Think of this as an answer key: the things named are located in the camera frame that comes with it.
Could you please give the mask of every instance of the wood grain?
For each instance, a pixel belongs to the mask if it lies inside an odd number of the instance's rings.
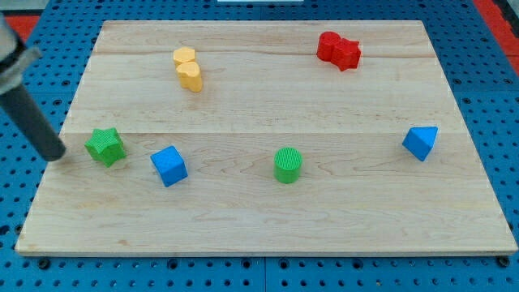
[[[314,56],[325,30],[361,41],[359,70]],[[197,49],[201,93],[176,80],[180,45]],[[440,126],[425,163],[401,146],[421,125]],[[93,161],[94,127],[117,127],[127,158]],[[25,256],[517,250],[421,22],[107,22],[61,136]],[[149,156],[171,144],[189,177],[164,188]],[[272,172],[284,146],[304,157],[290,185]]]

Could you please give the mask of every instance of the blue triangular block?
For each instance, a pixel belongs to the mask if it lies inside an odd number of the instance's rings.
[[[425,161],[429,152],[435,146],[438,127],[412,127],[402,145],[420,161]]]

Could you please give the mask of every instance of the blue block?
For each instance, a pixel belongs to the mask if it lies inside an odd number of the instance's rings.
[[[151,155],[152,162],[165,187],[187,178],[184,160],[174,146],[169,146]]]
[[[425,161],[429,152],[435,146],[438,127],[412,127],[402,142],[420,161]]]

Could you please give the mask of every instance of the red block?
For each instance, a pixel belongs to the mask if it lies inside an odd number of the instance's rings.
[[[333,47],[332,59],[330,62],[339,67],[339,70],[355,69],[360,59],[360,49],[358,41],[348,41],[342,39],[339,44]]]
[[[323,32],[319,37],[317,58],[329,62],[332,59],[333,47],[341,41],[341,36],[336,32]]]

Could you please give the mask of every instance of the green star-shaped block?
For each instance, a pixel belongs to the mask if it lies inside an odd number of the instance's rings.
[[[103,161],[106,167],[110,167],[114,162],[126,157],[122,140],[115,128],[106,130],[94,129],[92,138],[84,144],[95,161]]]

